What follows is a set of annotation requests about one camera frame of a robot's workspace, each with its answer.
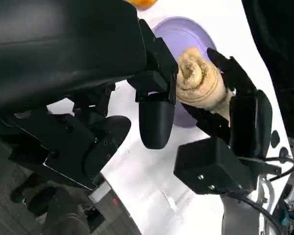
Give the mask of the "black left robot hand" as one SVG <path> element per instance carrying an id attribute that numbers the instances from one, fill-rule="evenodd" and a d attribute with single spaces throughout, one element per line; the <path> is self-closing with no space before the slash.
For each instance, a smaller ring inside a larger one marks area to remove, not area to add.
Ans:
<path id="1" fill-rule="evenodd" d="M 10 160 L 94 190 L 131 122 L 109 116 L 116 83 L 136 91 L 146 148 L 170 138 L 177 63 L 123 0 L 0 0 L 0 140 Z"/>

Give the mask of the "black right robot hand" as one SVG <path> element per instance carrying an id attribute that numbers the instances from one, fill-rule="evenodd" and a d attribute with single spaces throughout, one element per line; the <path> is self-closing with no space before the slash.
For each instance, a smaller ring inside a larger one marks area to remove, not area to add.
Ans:
<path id="1" fill-rule="evenodd" d="M 212 48 L 210 61 L 221 71 L 226 88 L 235 91 L 229 102 L 229 120 L 201 108 L 184 104 L 196 125 L 211 137 L 221 138 L 238 157 L 264 160 L 270 145 L 272 106 L 256 88 L 234 57 L 226 58 Z"/>

